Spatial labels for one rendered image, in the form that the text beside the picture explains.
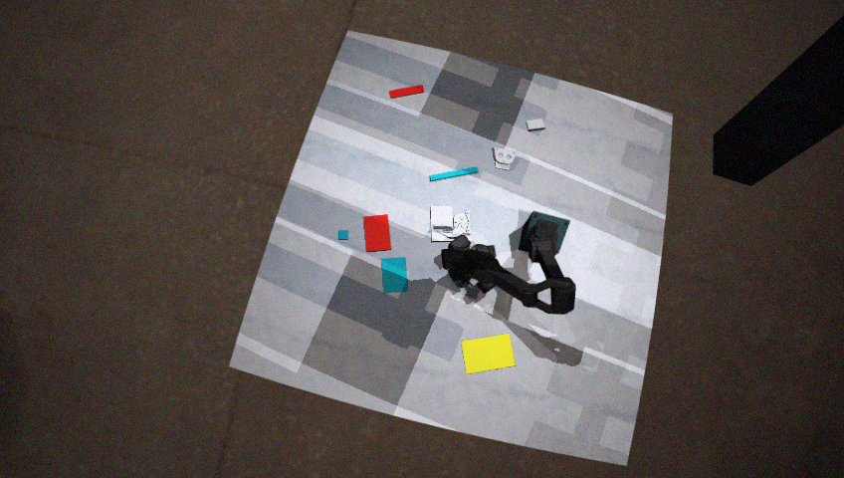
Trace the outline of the cyan long thin bar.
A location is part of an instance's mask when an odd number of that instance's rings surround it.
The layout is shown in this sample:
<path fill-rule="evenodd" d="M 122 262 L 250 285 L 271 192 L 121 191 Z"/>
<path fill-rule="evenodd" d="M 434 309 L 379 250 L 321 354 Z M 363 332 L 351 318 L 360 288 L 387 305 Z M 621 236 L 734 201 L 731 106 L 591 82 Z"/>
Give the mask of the cyan long thin bar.
<path fill-rule="evenodd" d="M 453 170 L 453 171 L 448 171 L 448 172 L 430 175 L 430 180 L 435 181 L 435 180 L 440 180 L 440 179 L 445 179 L 445 178 L 450 178 L 450 177 L 455 177 L 455 176 L 460 176 L 460 175 L 465 175 L 465 174 L 470 175 L 470 174 L 475 174 L 475 173 L 478 173 L 477 167 L 459 170 L 459 171 Z"/>

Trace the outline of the red flat bar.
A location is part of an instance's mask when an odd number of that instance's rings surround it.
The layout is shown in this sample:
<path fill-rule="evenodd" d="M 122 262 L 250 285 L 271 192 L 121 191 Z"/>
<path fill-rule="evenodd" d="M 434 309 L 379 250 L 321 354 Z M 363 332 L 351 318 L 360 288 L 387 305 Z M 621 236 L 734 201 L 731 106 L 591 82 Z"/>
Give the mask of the red flat bar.
<path fill-rule="evenodd" d="M 424 93 L 423 86 L 412 86 L 412 87 L 407 87 L 407 88 L 389 91 L 391 99 L 401 98 L 401 97 L 415 95 L 415 94 L 421 94 L 421 93 Z"/>

